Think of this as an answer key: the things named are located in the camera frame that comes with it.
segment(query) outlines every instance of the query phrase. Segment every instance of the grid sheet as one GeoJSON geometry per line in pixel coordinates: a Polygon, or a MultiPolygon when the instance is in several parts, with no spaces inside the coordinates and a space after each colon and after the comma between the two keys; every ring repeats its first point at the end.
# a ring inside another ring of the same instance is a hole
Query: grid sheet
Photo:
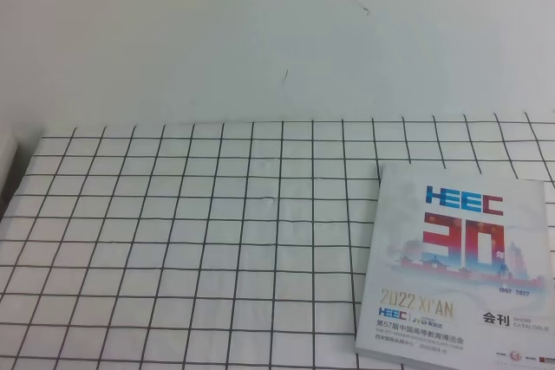
{"type": "Polygon", "coordinates": [[[0,368],[399,368],[354,354],[386,162],[544,181],[555,256],[527,114],[51,132],[0,225],[0,368]]]}

